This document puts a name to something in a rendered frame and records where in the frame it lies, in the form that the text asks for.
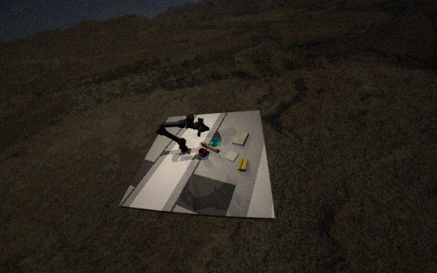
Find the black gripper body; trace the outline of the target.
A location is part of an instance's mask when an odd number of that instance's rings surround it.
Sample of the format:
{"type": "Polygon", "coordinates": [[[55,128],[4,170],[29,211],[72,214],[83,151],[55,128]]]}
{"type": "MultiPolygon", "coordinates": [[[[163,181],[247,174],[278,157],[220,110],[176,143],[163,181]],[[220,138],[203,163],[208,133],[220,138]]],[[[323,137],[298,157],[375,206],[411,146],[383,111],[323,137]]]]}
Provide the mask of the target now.
{"type": "Polygon", "coordinates": [[[202,128],[203,128],[203,124],[201,124],[200,127],[196,127],[195,124],[196,124],[196,122],[193,123],[193,129],[194,129],[194,130],[198,130],[197,136],[200,137],[200,134],[201,134],[201,132],[202,132],[202,128]]]}

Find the yellow rectangular block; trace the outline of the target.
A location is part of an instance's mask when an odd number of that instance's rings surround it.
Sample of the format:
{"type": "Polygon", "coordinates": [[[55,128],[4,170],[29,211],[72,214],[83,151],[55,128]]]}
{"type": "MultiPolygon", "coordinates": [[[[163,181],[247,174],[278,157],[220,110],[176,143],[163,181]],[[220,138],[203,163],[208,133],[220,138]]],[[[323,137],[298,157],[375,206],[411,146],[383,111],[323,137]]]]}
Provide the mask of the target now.
{"type": "Polygon", "coordinates": [[[239,171],[247,171],[247,159],[240,158],[238,170],[239,171]]]}

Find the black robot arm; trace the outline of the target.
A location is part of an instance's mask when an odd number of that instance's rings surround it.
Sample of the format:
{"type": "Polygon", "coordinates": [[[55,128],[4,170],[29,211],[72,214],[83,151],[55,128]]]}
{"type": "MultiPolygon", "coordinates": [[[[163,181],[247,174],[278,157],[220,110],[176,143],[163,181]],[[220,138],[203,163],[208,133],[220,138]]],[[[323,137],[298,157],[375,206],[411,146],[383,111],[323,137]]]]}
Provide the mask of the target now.
{"type": "MultiPolygon", "coordinates": [[[[162,124],[160,126],[158,126],[156,133],[161,135],[161,136],[166,136],[172,140],[174,140],[178,145],[179,145],[179,149],[181,150],[181,152],[186,152],[187,151],[187,147],[186,147],[186,140],[184,138],[178,138],[176,137],[174,134],[169,133],[165,127],[179,127],[179,128],[191,128],[193,129],[193,120],[194,120],[194,116],[193,115],[187,115],[187,118],[179,120],[179,121],[172,121],[172,122],[162,122],[162,124]]],[[[200,125],[203,123],[202,118],[198,118],[197,119],[198,122],[196,122],[195,126],[196,127],[200,127],[200,125]]]]}

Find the tan rectangular block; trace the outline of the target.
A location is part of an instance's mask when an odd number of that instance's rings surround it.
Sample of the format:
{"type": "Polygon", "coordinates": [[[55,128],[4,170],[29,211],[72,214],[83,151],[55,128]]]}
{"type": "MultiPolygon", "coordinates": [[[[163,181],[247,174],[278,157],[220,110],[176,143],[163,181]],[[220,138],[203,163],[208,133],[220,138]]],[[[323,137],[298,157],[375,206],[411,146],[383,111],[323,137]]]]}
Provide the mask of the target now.
{"type": "Polygon", "coordinates": [[[234,139],[232,140],[232,144],[243,146],[248,135],[249,133],[238,131],[234,139]]]}

